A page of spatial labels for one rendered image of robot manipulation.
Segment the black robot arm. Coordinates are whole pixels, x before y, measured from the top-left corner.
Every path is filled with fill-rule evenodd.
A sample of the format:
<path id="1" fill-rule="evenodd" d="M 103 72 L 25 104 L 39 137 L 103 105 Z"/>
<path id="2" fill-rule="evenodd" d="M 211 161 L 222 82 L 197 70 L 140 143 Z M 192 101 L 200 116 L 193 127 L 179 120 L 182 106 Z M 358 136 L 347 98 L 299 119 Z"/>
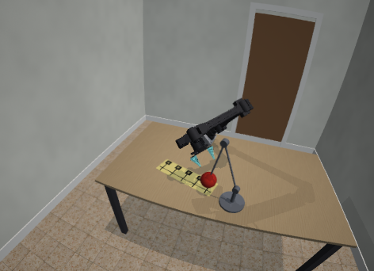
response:
<path id="1" fill-rule="evenodd" d="M 242 98 L 238 99 L 233 103 L 234 108 L 226 111 L 225 113 L 213 118 L 212 120 L 205 122 L 203 124 L 198 124 L 195 127 L 191 127 L 187 130 L 187 133 L 184 134 L 181 138 L 175 140 L 178 147 L 181 149 L 188 145 L 189 143 L 201 142 L 204 146 L 204 140 L 201 138 L 205 134 L 213 140 L 215 133 L 218 134 L 225 129 L 227 129 L 227 124 L 232 121 L 237 115 L 240 115 L 243 118 L 245 115 L 250 113 L 250 110 L 254 107 L 250 103 L 249 99 Z M 242 108 L 241 108 L 242 107 Z M 244 112 L 243 112 L 244 111 Z M 218 126 L 219 125 L 219 126 Z M 220 130 L 221 129 L 221 130 Z M 212 138 L 213 137 L 213 138 Z"/>

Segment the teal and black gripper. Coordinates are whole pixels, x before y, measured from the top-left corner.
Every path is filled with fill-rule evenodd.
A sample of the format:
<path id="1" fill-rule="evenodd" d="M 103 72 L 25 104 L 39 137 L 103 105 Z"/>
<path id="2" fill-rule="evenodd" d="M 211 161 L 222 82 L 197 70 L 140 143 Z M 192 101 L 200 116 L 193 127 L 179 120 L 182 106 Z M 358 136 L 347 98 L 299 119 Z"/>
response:
<path id="1" fill-rule="evenodd" d="M 195 154 L 194 156 L 191 157 L 191 161 L 195 162 L 199 167 L 201 167 L 201 165 L 199 165 L 199 161 L 196 157 L 196 155 L 198 155 L 199 153 L 201 153 L 202 151 L 205 151 L 206 149 L 208 150 L 208 152 L 210 153 L 210 155 L 213 157 L 213 159 L 215 159 L 214 157 L 214 154 L 213 154 L 213 146 L 210 146 L 210 147 L 207 147 L 208 144 L 205 144 L 204 146 L 202 145 L 202 143 L 199 141 L 197 143 L 193 143 L 191 142 L 191 145 L 194 149 L 194 152 L 191 153 L 191 155 Z M 206 146 L 207 145 L 207 146 Z M 212 149 L 211 149 L 212 148 Z"/>

